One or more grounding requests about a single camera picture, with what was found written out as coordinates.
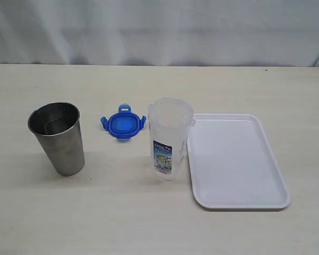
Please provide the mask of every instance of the plastic lid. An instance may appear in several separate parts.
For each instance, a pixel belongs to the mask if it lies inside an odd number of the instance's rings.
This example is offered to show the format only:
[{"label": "plastic lid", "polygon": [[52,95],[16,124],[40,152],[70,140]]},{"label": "plastic lid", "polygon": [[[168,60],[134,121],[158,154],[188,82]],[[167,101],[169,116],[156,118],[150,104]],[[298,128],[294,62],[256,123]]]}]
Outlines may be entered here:
[{"label": "plastic lid", "polygon": [[100,122],[112,136],[118,139],[128,139],[143,128],[146,119],[146,116],[140,119],[138,115],[132,113],[130,105],[122,104],[118,109],[118,113],[112,115],[109,120],[102,117]]}]

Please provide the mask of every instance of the white backdrop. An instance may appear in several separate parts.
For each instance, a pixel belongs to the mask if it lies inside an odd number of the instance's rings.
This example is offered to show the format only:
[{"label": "white backdrop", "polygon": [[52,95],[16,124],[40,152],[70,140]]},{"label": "white backdrop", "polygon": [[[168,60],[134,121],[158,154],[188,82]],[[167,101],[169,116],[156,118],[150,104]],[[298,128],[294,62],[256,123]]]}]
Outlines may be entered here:
[{"label": "white backdrop", "polygon": [[319,0],[0,0],[0,63],[319,66]]}]

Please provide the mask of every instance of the metal tumbler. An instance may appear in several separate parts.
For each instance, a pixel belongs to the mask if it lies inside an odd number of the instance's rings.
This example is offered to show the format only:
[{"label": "metal tumbler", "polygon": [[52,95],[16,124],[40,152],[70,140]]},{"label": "metal tumbler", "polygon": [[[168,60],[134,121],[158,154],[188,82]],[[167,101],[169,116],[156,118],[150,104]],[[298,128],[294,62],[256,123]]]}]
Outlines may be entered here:
[{"label": "metal tumbler", "polygon": [[42,106],[31,114],[28,127],[59,174],[70,176],[84,167],[79,110],[73,104]]}]

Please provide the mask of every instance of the printed label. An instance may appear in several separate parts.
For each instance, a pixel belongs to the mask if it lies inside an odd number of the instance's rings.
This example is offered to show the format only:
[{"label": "printed label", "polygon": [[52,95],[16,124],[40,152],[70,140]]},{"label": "printed label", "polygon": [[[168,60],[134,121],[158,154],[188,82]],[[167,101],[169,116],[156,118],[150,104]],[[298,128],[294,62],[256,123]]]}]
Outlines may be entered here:
[{"label": "printed label", "polygon": [[172,147],[154,141],[155,169],[163,174],[171,174]]}]

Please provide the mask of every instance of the plastic tray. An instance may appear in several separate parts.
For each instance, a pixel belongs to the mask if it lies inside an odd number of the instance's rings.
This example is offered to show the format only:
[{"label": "plastic tray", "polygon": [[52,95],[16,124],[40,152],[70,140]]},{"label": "plastic tray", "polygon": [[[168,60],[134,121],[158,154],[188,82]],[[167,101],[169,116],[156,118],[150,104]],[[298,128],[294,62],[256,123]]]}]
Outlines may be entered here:
[{"label": "plastic tray", "polygon": [[195,114],[188,138],[192,190],[210,209],[281,209],[291,198],[260,124],[250,114]]}]

